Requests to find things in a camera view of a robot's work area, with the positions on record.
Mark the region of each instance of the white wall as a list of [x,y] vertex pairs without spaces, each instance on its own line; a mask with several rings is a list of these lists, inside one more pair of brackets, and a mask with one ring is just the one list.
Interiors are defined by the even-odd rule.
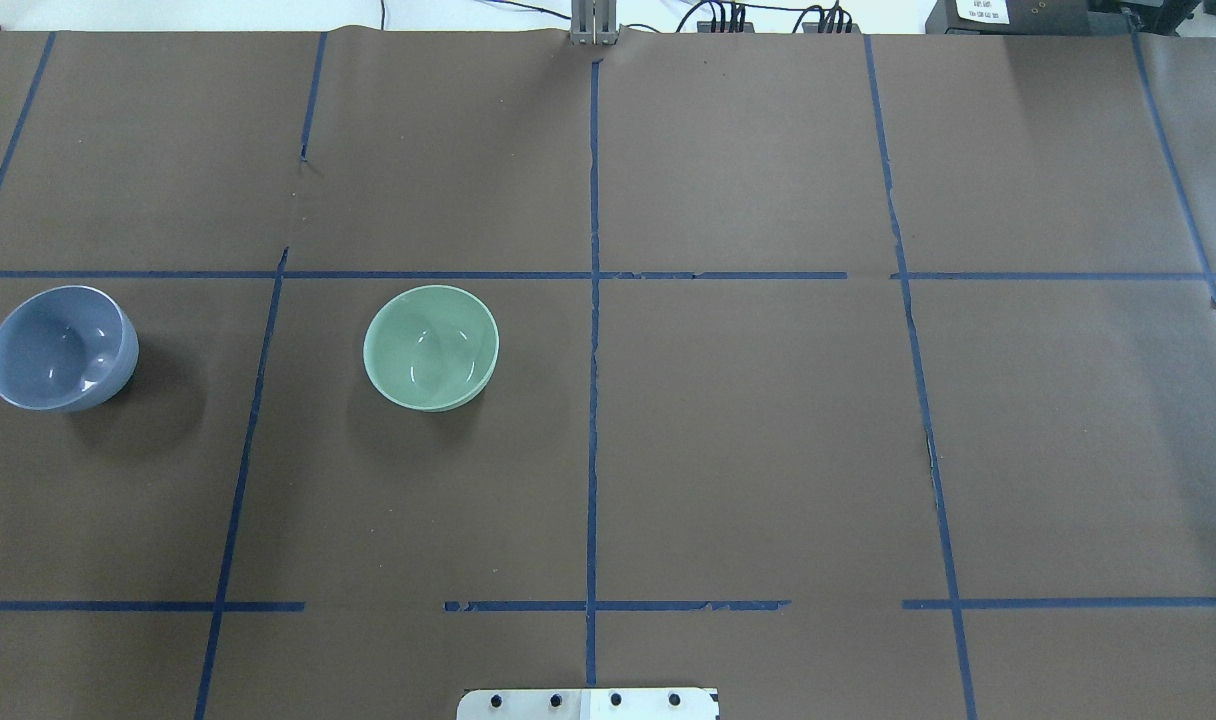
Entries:
[[[568,13],[568,0],[527,0]],[[764,5],[810,2],[765,0]],[[846,0],[846,10],[869,33],[919,33],[933,0]],[[687,0],[618,0],[623,24],[648,23],[671,32]],[[699,10],[694,17],[709,17]],[[755,32],[789,32],[796,13],[751,9]],[[0,0],[0,24],[9,29],[186,30],[332,29],[378,27],[379,0]],[[567,27],[552,15],[507,9],[483,0],[387,0],[389,29],[530,29]],[[689,28],[696,24],[689,21]],[[1181,35],[1216,36],[1216,18],[1197,10]]]

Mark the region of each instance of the bowl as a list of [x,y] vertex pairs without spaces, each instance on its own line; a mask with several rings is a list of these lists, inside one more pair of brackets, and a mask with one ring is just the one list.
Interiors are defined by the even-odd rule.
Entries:
[[387,302],[364,337],[372,387],[396,405],[426,414],[479,395],[497,367],[497,320],[477,297],[428,285]]
[[137,367],[137,331],[105,292],[38,293],[0,325],[0,396],[23,410],[73,414],[123,389]]

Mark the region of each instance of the blue bowl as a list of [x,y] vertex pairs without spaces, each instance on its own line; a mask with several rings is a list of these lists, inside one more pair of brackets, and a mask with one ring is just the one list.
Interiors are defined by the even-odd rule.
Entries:
[[23,410],[73,414],[100,405],[136,367],[137,331],[92,287],[38,293],[0,325],[0,396]]

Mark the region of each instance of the black device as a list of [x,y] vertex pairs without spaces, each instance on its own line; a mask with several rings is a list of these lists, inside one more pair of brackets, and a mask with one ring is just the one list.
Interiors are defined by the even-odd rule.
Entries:
[[696,22],[696,30],[698,32],[754,32],[755,23],[737,23],[732,27],[732,23],[727,23],[726,28],[721,28],[717,22],[710,22],[709,19],[698,19]]
[[927,35],[1127,35],[1128,18],[1088,0],[938,0]]

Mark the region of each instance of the metal plate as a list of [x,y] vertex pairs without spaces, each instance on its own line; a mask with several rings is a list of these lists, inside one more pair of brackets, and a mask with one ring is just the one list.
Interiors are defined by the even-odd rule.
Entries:
[[710,688],[471,691],[457,704],[457,720],[717,720],[717,698]]

